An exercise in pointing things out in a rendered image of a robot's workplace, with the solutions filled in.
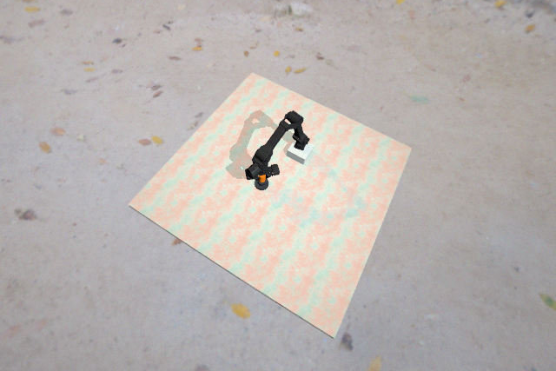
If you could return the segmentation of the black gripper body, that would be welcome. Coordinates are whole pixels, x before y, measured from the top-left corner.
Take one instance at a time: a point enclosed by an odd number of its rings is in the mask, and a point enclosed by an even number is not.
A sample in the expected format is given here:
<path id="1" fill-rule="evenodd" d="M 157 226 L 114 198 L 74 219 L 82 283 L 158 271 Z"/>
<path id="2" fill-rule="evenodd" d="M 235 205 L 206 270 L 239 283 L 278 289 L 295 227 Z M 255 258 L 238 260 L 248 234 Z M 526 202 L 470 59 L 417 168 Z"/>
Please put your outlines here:
<path id="1" fill-rule="evenodd" d="M 267 167 L 266 169 L 262 169 L 261 172 L 258 175 L 256 175 L 255 177 L 264 176 L 264 175 L 267 175 L 267 174 L 273 174 L 273 176 L 279 175 L 280 170 L 279 170 L 278 165 L 277 164 L 272 164 L 271 166 Z M 252 178 L 250 178 L 247 174 L 246 174 L 246 177 L 247 177 L 247 180 L 252 180 Z"/>

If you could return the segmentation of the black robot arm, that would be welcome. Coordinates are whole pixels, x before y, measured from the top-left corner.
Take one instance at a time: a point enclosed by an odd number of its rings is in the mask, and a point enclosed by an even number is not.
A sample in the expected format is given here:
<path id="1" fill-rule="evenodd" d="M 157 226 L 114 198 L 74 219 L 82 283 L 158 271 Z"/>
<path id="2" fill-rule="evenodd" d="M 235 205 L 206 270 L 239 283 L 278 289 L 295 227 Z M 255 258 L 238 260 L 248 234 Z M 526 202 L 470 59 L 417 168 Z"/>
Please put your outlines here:
<path id="1" fill-rule="evenodd" d="M 288 119 L 291 124 L 285 122 Z M 303 117 L 296 113 L 294 110 L 289 111 L 284 119 L 280 121 L 279 126 L 273 133 L 273 135 L 268 139 L 267 143 L 262 145 L 254 154 L 252 161 L 253 164 L 248 167 L 245 172 L 250 178 L 254 178 L 258 175 L 262 169 L 268 167 L 268 163 L 273 155 L 273 149 L 276 144 L 281 140 L 286 131 L 294 129 L 293 139 L 296 140 L 294 148 L 304 150 L 306 144 L 309 142 L 307 135 L 303 133 L 302 129 Z"/>

